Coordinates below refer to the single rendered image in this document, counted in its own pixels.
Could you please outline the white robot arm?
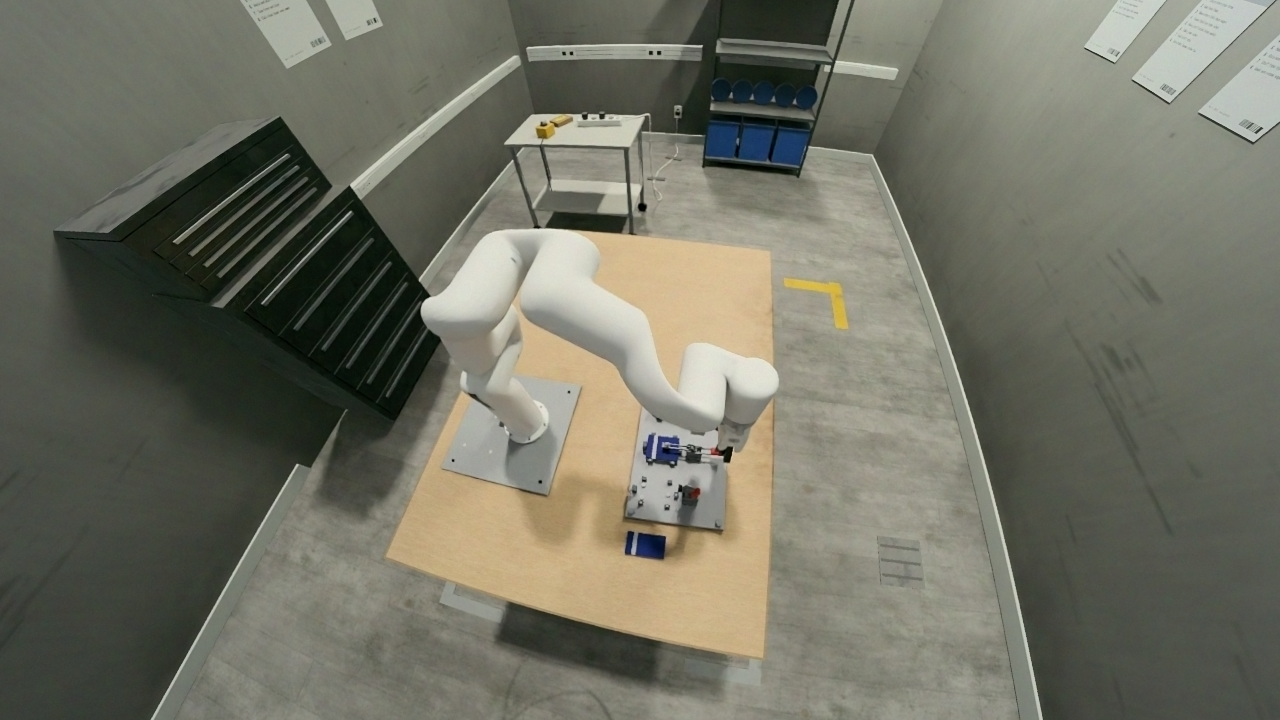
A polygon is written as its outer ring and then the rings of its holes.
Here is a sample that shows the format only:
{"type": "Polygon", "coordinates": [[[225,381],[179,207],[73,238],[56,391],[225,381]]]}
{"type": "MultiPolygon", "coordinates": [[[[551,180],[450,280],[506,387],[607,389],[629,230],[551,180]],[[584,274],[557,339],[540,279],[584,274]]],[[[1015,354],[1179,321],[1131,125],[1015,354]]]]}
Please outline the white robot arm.
{"type": "Polygon", "coordinates": [[[778,389],[774,368],[692,343],[684,351],[676,392],[660,369],[646,315],[593,283],[599,265],[596,246],[570,231],[497,231],[480,240],[445,291],[421,307],[422,322],[462,370],[465,395],[490,410],[517,443],[545,433],[547,407],[511,378],[524,350],[512,305],[524,284],[524,316],[612,363],[648,413],[691,436],[724,424],[744,436],[778,389]]]}

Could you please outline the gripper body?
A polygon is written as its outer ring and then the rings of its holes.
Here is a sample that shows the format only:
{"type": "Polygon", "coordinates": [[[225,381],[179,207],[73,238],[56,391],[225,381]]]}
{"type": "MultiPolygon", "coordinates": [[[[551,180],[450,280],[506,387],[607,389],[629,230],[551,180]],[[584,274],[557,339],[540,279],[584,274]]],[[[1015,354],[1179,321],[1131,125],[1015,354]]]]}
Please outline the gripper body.
{"type": "Polygon", "coordinates": [[[744,446],[748,442],[748,438],[750,436],[750,430],[751,430],[751,427],[748,428],[746,430],[744,430],[744,436],[736,436],[735,429],[731,429],[731,427],[727,427],[726,424],[724,425],[719,425],[718,427],[718,448],[719,450],[724,450],[724,448],[727,448],[727,446],[732,446],[732,447],[735,447],[733,452],[735,454],[740,454],[742,451],[744,446]],[[730,439],[730,438],[733,438],[733,439],[730,439]]]}

